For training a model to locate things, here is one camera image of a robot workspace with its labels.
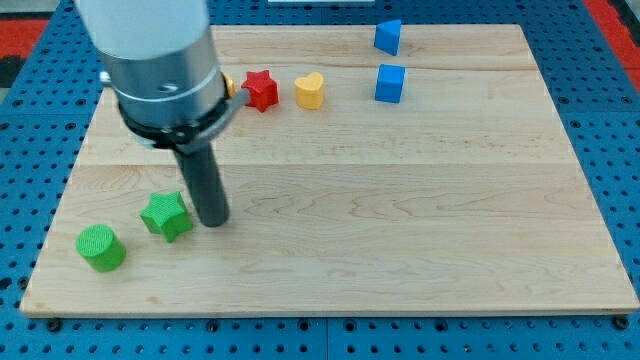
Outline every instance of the heart-shaped block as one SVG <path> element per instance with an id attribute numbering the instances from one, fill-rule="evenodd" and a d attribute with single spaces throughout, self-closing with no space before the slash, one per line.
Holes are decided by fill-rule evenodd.
<path id="1" fill-rule="evenodd" d="M 324 78 L 319 72 L 297 78 L 296 86 L 296 103 L 298 106 L 315 110 L 322 106 L 324 100 Z"/>

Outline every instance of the wood grain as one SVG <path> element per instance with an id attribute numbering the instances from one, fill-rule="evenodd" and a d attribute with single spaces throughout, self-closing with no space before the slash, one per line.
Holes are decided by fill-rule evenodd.
<path id="1" fill-rule="evenodd" d="M 168 152 L 121 126 L 105 90 L 22 301 L 33 317 L 487 316 L 639 307 L 519 27 L 214 29 L 241 83 L 269 68 L 281 103 L 245 108 L 215 148 L 232 217 L 173 244 L 137 214 L 181 190 Z M 398 105 L 372 100 L 377 66 L 407 66 Z M 293 81 L 323 73 L 321 110 Z M 107 223 L 127 246 L 90 271 L 77 234 Z"/>

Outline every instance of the blue cube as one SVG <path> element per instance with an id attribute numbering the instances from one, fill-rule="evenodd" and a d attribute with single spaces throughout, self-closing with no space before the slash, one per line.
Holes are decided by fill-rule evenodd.
<path id="1" fill-rule="evenodd" d="M 376 36 L 373 40 L 373 46 L 393 56 L 398 55 L 401 27 L 402 22 L 400 20 L 387 21 L 376 25 Z"/>
<path id="2" fill-rule="evenodd" d="M 378 69 L 376 101 L 399 103 L 404 84 L 405 68 L 397 65 L 382 64 Z"/>

